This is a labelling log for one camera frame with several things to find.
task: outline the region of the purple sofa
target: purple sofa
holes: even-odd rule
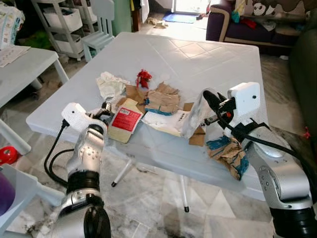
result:
[[[281,34],[276,30],[267,31],[257,24],[255,29],[243,23],[234,23],[231,13],[234,1],[218,0],[210,7],[206,40],[256,45],[260,52],[270,55],[289,55],[298,35]]]

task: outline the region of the panda pillow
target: panda pillow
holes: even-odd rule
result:
[[[236,0],[235,11],[240,16],[305,19],[305,12],[316,7],[316,0]]]

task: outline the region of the white chair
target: white chair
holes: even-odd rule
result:
[[[6,179],[15,189],[15,198],[13,204],[2,216],[0,216],[0,237],[30,237],[20,233],[6,232],[6,229],[14,220],[14,218],[16,218],[19,213],[27,207],[29,202],[36,195],[48,201],[53,206],[59,206],[65,194],[52,188],[43,186],[38,182],[36,177],[16,170],[14,167],[8,164],[4,164],[0,167],[0,173],[6,177]]]
[[[114,39],[111,22],[114,20],[114,2],[112,0],[91,0],[93,13],[98,19],[98,31],[82,39],[86,62],[92,59],[89,48],[98,54]]]

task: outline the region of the tiled floor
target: tiled floor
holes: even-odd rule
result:
[[[178,26],[170,24],[167,29],[154,29],[147,25],[143,33],[171,37],[179,35]],[[192,40],[203,40],[196,35]],[[74,75],[84,61],[70,62],[64,66],[68,76]],[[309,153],[307,142],[300,137],[304,124],[300,108],[289,78],[287,61],[277,57],[261,56],[264,90],[270,125],[295,146]],[[19,159],[16,167],[38,177],[49,187],[63,190],[44,173],[43,158],[53,143],[53,137],[33,133],[27,126],[26,117],[58,88],[54,70],[42,75],[45,83],[40,99],[13,100],[5,106],[2,118],[29,144],[33,150]],[[279,115],[283,112],[286,120]],[[0,137],[0,147],[6,142]],[[56,151],[72,148],[70,143],[60,143]],[[67,156],[57,161],[58,175],[66,175]],[[238,193],[187,179],[190,213],[183,211],[181,185],[174,173],[138,164],[133,167],[116,188],[110,186],[125,161],[104,153],[101,174],[101,192],[110,216],[114,238],[271,238],[273,227],[269,208],[265,202]],[[30,233],[33,237],[48,237],[56,216],[56,209],[39,198],[34,199],[11,224],[10,230]]]

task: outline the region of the white plastic table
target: white plastic table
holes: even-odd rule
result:
[[[14,62],[0,68],[0,108],[30,83],[35,87],[41,87],[36,78],[51,64],[54,64],[62,83],[66,83],[67,74],[58,60],[58,54],[54,51],[31,48]],[[31,147],[1,119],[0,134],[21,155],[31,150]]]
[[[257,47],[220,43],[192,42],[160,36],[121,33],[92,61],[82,68],[28,118],[34,131],[56,136],[61,112],[69,102],[80,103],[87,111],[100,107],[96,78],[108,71],[135,84],[141,69],[152,76],[150,88],[164,81],[180,90],[181,106],[194,102],[198,94],[212,87],[223,95],[241,82],[258,82],[261,86],[261,108],[254,119],[266,122],[264,89]],[[206,140],[217,138],[216,124],[207,130]],[[78,133],[68,128],[62,139],[76,142]],[[257,174],[249,166],[241,181],[210,159],[205,147],[188,145],[188,140],[156,131],[142,122],[127,144],[110,140],[111,151],[134,158],[137,162],[160,167],[202,182],[264,200]]]

